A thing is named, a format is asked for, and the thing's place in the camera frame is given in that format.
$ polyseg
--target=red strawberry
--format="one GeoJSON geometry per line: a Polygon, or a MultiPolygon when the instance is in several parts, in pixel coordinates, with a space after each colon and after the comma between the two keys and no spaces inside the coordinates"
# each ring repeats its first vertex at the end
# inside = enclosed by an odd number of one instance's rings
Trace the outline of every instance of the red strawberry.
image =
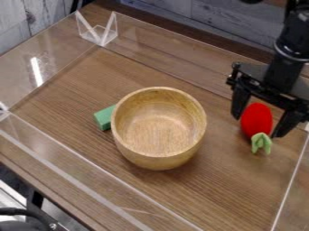
{"type": "Polygon", "coordinates": [[[250,104],[241,116],[241,129],[249,138],[258,133],[270,134],[273,116],[270,109],[261,103],[250,104]]]}

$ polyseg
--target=bowl rim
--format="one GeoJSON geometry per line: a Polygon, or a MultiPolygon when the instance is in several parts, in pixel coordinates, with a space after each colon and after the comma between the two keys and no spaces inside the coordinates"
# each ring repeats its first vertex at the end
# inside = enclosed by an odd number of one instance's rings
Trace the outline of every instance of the bowl rim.
{"type": "Polygon", "coordinates": [[[201,103],[198,102],[198,100],[190,95],[187,94],[185,91],[182,90],[178,90],[175,88],[170,88],[170,87],[149,87],[149,88],[142,88],[139,90],[135,90],[133,91],[131,93],[129,93],[117,103],[117,106],[114,108],[114,111],[113,111],[113,115],[111,115],[111,131],[113,131],[113,135],[115,136],[115,138],[118,139],[118,141],[121,142],[121,144],[126,147],[126,149],[129,149],[131,152],[139,154],[141,156],[146,156],[149,158],[170,158],[173,156],[177,156],[179,154],[183,154],[186,153],[199,142],[201,140],[203,139],[203,135],[205,135],[205,132],[206,132],[206,126],[208,126],[208,122],[206,122],[206,112],[203,110],[203,107],[201,105],[201,103]],[[199,136],[198,138],[195,139],[195,142],[189,145],[183,150],[179,150],[179,151],[175,151],[175,152],[170,152],[169,153],[169,156],[154,156],[154,155],[150,155],[150,153],[147,152],[141,152],[141,151],[137,151],[137,150],[133,150],[129,146],[129,144],[123,141],[119,133],[118,133],[118,129],[117,129],[117,125],[115,125],[115,117],[117,117],[117,114],[118,114],[118,109],[121,108],[121,106],[123,105],[123,103],[135,95],[141,94],[143,91],[149,91],[149,90],[169,90],[169,91],[174,91],[174,92],[178,92],[179,94],[182,94],[199,108],[199,111],[202,113],[202,117],[203,117],[203,127],[201,128],[202,131],[199,133],[199,136]]]}

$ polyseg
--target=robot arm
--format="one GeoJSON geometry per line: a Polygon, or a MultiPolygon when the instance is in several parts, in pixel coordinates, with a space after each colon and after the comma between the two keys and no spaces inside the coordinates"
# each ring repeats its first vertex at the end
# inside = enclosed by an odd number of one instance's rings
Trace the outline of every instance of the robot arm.
{"type": "Polygon", "coordinates": [[[232,114],[236,119],[241,118],[252,96],[285,111],[272,134],[272,137],[282,137],[300,122],[309,121],[309,79],[300,77],[302,66],[309,62],[308,0],[288,2],[285,26],[274,48],[269,65],[233,63],[228,84],[233,90],[232,114]]]}

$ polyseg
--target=wooden bowl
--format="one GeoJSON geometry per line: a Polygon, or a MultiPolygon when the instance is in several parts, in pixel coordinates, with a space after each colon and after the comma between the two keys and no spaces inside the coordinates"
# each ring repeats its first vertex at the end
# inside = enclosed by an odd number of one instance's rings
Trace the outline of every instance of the wooden bowl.
{"type": "Polygon", "coordinates": [[[197,152],[206,129],[198,101],[174,88],[145,88],[118,102],[111,116],[118,149],[138,166],[167,170],[197,152]]]}

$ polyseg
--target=wooden table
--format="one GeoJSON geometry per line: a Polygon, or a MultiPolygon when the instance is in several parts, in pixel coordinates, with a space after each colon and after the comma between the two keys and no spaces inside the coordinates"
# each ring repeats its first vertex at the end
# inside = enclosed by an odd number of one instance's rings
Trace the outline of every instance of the wooden table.
{"type": "MultiPolygon", "coordinates": [[[[103,5],[111,8],[110,4],[98,2],[83,9],[92,24],[109,17],[110,11],[103,5]]],[[[133,45],[130,33],[107,49],[90,46],[87,42],[80,44],[86,53],[11,111],[201,229],[270,230],[306,132],[297,128],[285,138],[277,139],[269,157],[252,155],[240,123],[229,114],[230,90],[225,79],[234,60],[257,61],[212,45],[194,43],[186,37],[150,29],[143,23],[127,20],[125,27],[133,23],[138,45],[133,45]],[[198,99],[208,113],[202,149],[187,164],[171,171],[147,171],[127,162],[119,154],[111,132],[100,132],[92,120],[94,112],[114,105],[131,91],[150,86],[182,89],[198,99]]],[[[68,56],[74,41],[67,41],[62,32],[75,33],[72,25],[75,21],[70,17],[35,37],[35,42],[42,44],[35,49],[46,50],[46,36],[52,34],[54,50],[68,56]]],[[[8,62],[20,51],[31,51],[35,42],[30,40],[3,57],[3,62],[0,59],[4,74],[10,74],[8,62]]],[[[109,191],[114,182],[103,178],[99,170],[90,168],[88,162],[74,158],[67,149],[50,144],[42,136],[30,136],[22,128],[18,132],[19,139],[71,175],[64,177],[47,168],[26,149],[2,136],[0,161],[88,228],[139,230],[98,203],[99,196],[105,195],[154,230],[173,230],[161,224],[171,218],[165,221],[165,215],[157,214],[159,210],[150,210],[122,189],[109,191]],[[114,200],[114,195],[121,198],[118,194],[122,193],[122,200],[114,200]]],[[[189,230],[185,225],[174,225],[174,230],[189,230]]]]}

